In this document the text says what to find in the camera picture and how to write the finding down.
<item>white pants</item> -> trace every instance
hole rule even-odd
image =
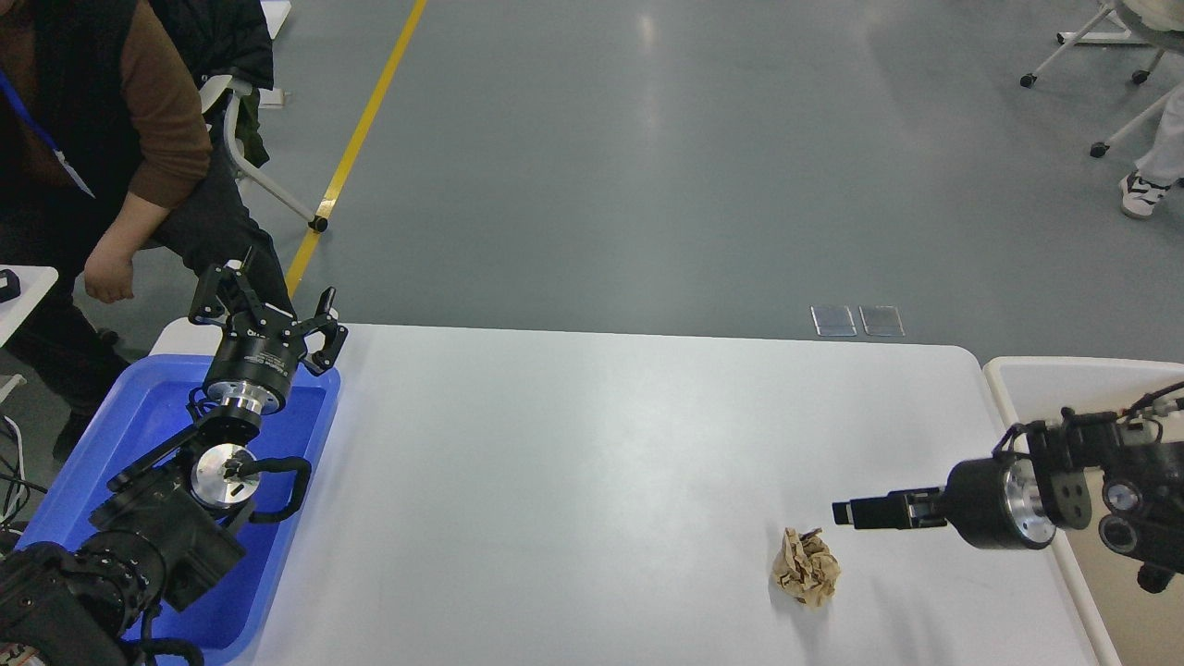
[[[1173,185],[1184,177],[1184,84],[1167,97],[1151,151],[1134,161],[1139,175],[1156,185]]]

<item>white plastic bin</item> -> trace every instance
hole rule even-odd
[[[1060,421],[1062,406],[1077,412],[1117,411],[1144,393],[1184,380],[1180,364],[1096,358],[1000,357],[987,363],[984,372],[1008,423]],[[1053,544],[1098,660],[1106,666],[1179,664],[1184,578],[1159,595],[1139,588],[1139,562],[1111,552],[1098,538],[1098,519],[1108,513],[1100,486],[1100,475],[1093,475],[1093,524],[1062,532]]]

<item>brown sleeve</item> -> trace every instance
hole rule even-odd
[[[123,98],[144,156],[128,191],[174,209],[206,177],[210,135],[193,78],[144,0],[131,18],[120,71]]]

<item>gray floor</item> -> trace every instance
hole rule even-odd
[[[265,171],[315,205],[412,2],[294,5]],[[334,284],[346,321],[813,339],[811,305],[892,305],[901,341],[984,363],[1184,361],[1184,203],[1118,210],[1153,123],[1087,155],[1184,64],[1135,88],[1150,50],[1082,46],[1018,85],[1095,8],[431,0],[297,306]],[[287,264],[301,222],[247,203]],[[194,283],[167,250],[136,271],[134,301],[85,303],[131,353]],[[49,481],[64,408],[5,409]]]

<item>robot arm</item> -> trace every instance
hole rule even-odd
[[[953,524],[982,549],[1042,549],[1056,527],[1090,523],[1085,472],[1103,473],[1099,521],[1109,550],[1144,563],[1139,585],[1160,593],[1184,574],[1184,442],[1164,442],[1157,417],[1184,409],[1166,396],[1184,383],[1148,393],[1124,412],[1075,414],[1062,422],[1015,424],[991,457],[959,462],[944,487],[893,491],[834,502],[837,525],[910,530]],[[1027,436],[1028,452],[1015,449]]]
[[[0,665],[128,666],[174,654],[191,666],[194,645],[152,636],[161,601],[184,610],[246,555],[236,534],[277,523],[303,502],[311,466],[301,457],[257,460],[247,449],[263,416],[283,409],[297,364],[333,367],[347,331],[332,312],[333,289],[305,321],[255,295],[239,262],[199,280],[189,319],[223,328],[191,401],[194,423],[108,482],[112,495],[90,517],[97,532],[75,552],[37,543],[0,561]],[[304,338],[324,337],[309,354]],[[295,472],[288,504],[257,511],[262,473]],[[122,636],[141,620],[141,639]]]

